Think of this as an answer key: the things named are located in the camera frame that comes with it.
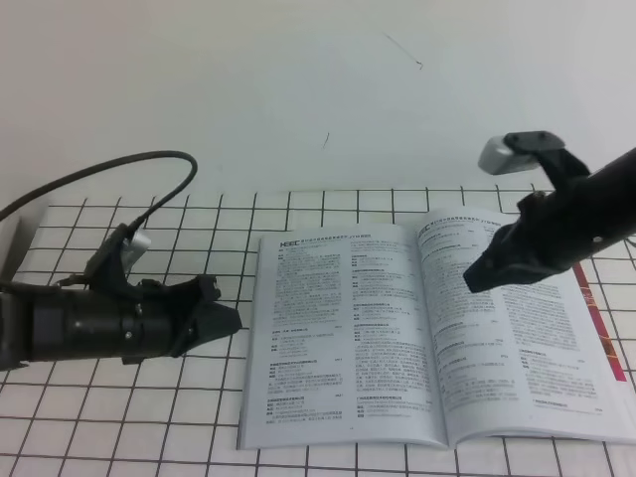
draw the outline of table surface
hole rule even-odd
[[[632,476],[636,448],[569,439],[491,437],[439,451],[351,444],[237,451],[258,239],[275,231],[418,224],[430,209],[515,214],[529,192],[383,190],[183,196],[153,215],[152,246],[131,281],[167,284],[212,272],[244,329],[141,366],[117,359],[36,363],[0,375],[0,476],[400,477]],[[48,209],[16,279],[50,283],[83,270],[113,226],[147,201],[64,199]],[[623,368],[636,363],[636,250],[625,242],[583,263]]]

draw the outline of red book edge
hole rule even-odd
[[[601,345],[603,345],[603,350],[605,350],[605,356],[607,356],[607,361],[609,361],[609,367],[614,373],[614,378],[616,378],[616,381],[626,382],[627,378],[625,377],[623,368],[620,365],[620,361],[618,360],[618,355],[616,354],[616,350],[614,349],[614,344],[607,334],[605,323],[603,323],[603,317],[600,316],[600,312],[598,311],[598,307],[596,306],[596,302],[594,301],[592,292],[589,289],[589,283],[587,283],[587,278],[585,278],[585,272],[580,266],[580,263],[577,263],[575,266],[572,267],[572,269],[574,270],[574,275],[576,275],[576,281],[578,282],[580,291],[583,293],[583,298],[585,298],[585,303],[587,304],[587,309],[589,310],[589,314],[592,317],[592,322],[594,323],[594,328],[596,328],[596,333],[598,333],[600,343]]]

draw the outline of black cylinder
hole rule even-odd
[[[32,307],[29,361],[151,358],[170,349],[172,320],[157,303],[74,290],[36,296]]]

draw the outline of black cable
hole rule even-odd
[[[190,173],[188,176],[179,184],[172,192],[168,193],[163,199],[155,203],[152,207],[150,207],[146,212],[144,212],[141,216],[135,219],[129,226],[128,229],[131,234],[134,234],[139,227],[154,213],[166,204],[168,201],[173,199],[177,194],[183,191],[188,185],[192,182],[192,180],[197,175],[197,171],[199,170],[199,166],[194,157],[190,154],[180,151],[151,151],[151,152],[142,152],[139,154],[132,154],[130,156],[123,156],[117,159],[112,159],[110,161],[102,162],[100,164],[95,164],[94,166],[86,167],[85,169],[81,169],[80,171],[73,172],[68,176],[62,177],[58,180],[50,182],[49,184],[45,184],[42,187],[39,187],[28,194],[20,197],[15,200],[7,207],[0,211],[0,222],[4,221],[11,214],[16,212],[18,209],[26,206],[30,202],[38,199],[39,197],[44,196],[56,189],[60,189],[63,186],[66,186],[72,182],[78,181],[80,179],[84,179],[88,176],[92,176],[99,172],[106,171],[108,169],[114,169],[115,167],[125,166],[127,164],[132,164],[135,162],[149,161],[152,159],[162,159],[162,158],[176,158],[182,159],[184,161],[188,161],[192,168],[190,169]],[[25,291],[51,291],[58,290],[57,286],[43,286],[43,285],[31,285],[27,283],[18,283],[18,282],[7,282],[0,281],[0,291],[14,291],[14,292],[25,292]]]

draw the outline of open book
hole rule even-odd
[[[417,230],[264,237],[238,447],[636,442],[631,383],[612,369],[572,271],[478,294],[464,283],[511,219],[461,208],[431,212]]]

